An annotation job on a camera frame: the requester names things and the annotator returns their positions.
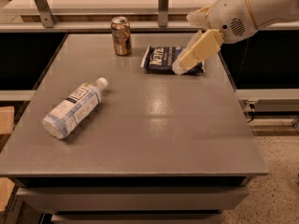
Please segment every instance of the drawer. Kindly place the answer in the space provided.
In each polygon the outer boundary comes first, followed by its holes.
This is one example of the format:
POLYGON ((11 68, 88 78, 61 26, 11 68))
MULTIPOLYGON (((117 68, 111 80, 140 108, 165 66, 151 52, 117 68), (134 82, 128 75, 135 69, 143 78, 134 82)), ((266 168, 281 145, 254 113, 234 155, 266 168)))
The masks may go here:
POLYGON ((248 196, 246 187, 20 188, 19 195, 35 210, 184 211, 234 209, 248 196))
POLYGON ((222 214, 53 215, 54 224, 221 224, 222 214))

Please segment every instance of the soda can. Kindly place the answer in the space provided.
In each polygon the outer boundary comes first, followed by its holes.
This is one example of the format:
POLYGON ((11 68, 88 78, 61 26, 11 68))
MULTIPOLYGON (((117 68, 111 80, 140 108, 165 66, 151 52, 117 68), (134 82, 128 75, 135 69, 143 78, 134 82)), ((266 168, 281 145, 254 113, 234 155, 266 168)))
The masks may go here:
POLYGON ((132 52, 130 23, 125 17, 112 19, 111 32, 114 50, 117 55, 124 56, 132 52))

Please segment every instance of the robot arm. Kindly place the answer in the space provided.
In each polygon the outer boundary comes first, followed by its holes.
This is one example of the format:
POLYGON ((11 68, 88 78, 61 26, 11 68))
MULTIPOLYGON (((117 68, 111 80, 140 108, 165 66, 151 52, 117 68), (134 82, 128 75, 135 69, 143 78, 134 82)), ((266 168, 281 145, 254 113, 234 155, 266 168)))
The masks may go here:
POLYGON ((299 21, 299 0, 218 0, 189 14, 187 20, 205 28, 206 35, 176 60, 173 67, 177 74, 217 53, 222 43, 234 44, 277 22, 299 21))

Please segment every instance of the white bottle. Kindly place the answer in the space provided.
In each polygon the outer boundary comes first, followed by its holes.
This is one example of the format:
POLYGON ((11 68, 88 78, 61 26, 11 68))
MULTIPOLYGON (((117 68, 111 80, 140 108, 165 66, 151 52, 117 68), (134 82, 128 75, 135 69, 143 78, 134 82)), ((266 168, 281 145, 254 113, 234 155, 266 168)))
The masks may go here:
POLYGON ((102 77, 82 84, 43 118, 45 129, 56 138, 67 137, 101 102, 101 91, 106 86, 107 80, 102 77))

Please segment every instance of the beige floor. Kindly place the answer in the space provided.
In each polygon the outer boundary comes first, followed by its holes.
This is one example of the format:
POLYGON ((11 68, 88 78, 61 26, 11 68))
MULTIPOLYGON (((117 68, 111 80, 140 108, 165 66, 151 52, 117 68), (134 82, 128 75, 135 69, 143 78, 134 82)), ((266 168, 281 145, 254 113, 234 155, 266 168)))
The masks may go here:
MULTIPOLYGON (((8 0, 0 0, 0 25, 21 22, 19 16, 3 14, 8 0)), ((260 143, 270 174, 249 184, 249 197, 235 210, 225 211, 224 224, 299 223, 299 136, 292 119, 256 119, 250 127, 260 143)), ((37 224, 39 214, 27 205, 18 224, 37 224)))

